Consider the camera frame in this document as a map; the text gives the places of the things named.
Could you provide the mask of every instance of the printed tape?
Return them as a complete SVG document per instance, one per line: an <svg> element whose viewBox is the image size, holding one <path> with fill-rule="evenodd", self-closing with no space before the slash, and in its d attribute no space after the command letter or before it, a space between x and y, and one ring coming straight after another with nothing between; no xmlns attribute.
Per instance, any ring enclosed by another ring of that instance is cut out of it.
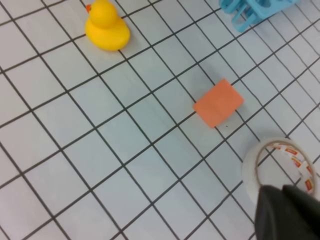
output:
<svg viewBox="0 0 320 240"><path fill-rule="evenodd" d="M318 196L318 178L315 175L313 163L308 158L305 151L292 140L284 137L273 137L262 140L253 147L245 156L242 164L242 178L246 191L252 202L257 204L259 188L262 185L258 175L258 162L262 151L265 148L275 149L283 155L281 161L292 161L300 174L304 184L303 191L312 196Z"/></svg>

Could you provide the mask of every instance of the black object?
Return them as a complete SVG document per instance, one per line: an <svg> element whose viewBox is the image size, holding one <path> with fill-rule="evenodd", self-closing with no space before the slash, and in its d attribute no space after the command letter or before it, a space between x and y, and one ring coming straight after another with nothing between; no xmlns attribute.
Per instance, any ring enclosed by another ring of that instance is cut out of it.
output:
<svg viewBox="0 0 320 240"><path fill-rule="evenodd" d="M295 186L264 185L254 228L257 240L320 240L320 202Z"/></svg>

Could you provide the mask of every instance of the white tape roll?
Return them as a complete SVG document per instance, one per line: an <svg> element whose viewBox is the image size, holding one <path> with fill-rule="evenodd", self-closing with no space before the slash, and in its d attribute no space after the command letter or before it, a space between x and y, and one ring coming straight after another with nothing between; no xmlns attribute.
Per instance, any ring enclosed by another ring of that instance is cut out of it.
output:
<svg viewBox="0 0 320 240"><path fill-rule="evenodd" d="M274 148L276 151L282 150L284 161L294 161L301 175L301 180L305 182L306 192L312 196L318 195L316 171L305 151L290 139L273 137L262 140L258 145L253 147L246 154L242 164L242 179L246 191L254 204L257 204L259 188L262 185L258 176L258 162L262 151L267 147Z"/></svg>

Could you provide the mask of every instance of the tiled surface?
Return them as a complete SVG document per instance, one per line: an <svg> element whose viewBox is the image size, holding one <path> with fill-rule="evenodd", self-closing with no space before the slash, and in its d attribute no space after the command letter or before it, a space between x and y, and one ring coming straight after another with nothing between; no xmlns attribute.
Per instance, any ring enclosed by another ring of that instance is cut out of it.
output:
<svg viewBox="0 0 320 240"><path fill-rule="evenodd" d="M0 239L255 239L246 152L320 158L318 1L240 34L218 0L111 0L117 52L84 35L92 1L0 0ZM193 104L223 78L244 104L209 128Z"/></svg>

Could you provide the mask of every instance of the orange square block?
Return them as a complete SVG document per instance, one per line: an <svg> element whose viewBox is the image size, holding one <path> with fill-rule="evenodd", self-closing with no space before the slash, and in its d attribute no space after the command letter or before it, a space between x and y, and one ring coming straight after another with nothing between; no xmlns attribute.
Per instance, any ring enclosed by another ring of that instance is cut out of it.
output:
<svg viewBox="0 0 320 240"><path fill-rule="evenodd" d="M223 79L199 99L193 109L210 128L214 128L243 103L241 95Z"/></svg>

